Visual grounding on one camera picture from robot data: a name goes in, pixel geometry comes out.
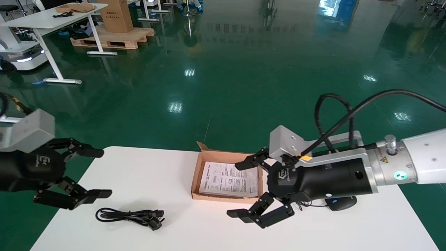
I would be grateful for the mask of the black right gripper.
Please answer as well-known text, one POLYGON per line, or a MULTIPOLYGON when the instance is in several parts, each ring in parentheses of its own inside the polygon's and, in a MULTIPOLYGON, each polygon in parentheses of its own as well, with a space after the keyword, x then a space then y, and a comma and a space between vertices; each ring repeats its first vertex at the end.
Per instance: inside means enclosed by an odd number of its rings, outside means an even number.
POLYGON ((318 199, 341 198, 377 193, 377 182, 365 149, 353 149, 336 154, 317 156, 309 161, 283 166, 270 165, 269 148, 262 148, 243 161, 235 163, 237 170, 260 167, 268 173, 268 191, 249 209, 228 210, 230 218, 255 223, 262 229, 294 216, 290 202, 310 202, 318 199), (281 207, 266 213, 275 199, 281 207))

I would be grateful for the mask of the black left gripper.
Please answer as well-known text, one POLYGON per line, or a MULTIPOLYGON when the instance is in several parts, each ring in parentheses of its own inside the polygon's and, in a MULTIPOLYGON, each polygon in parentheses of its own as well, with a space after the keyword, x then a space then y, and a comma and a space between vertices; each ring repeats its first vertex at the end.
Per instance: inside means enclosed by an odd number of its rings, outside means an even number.
POLYGON ((80 205, 92 204, 97 199, 106 199, 112 195, 110 189, 86 190, 71 178, 62 178, 66 162, 76 156, 101 158, 105 154, 104 150, 74 138, 52 139, 48 141, 47 147, 49 149, 40 148, 31 153, 1 152, 1 191, 36 191, 34 203, 66 210, 74 210, 80 205), (61 149, 67 151, 62 154, 55 151, 61 149))

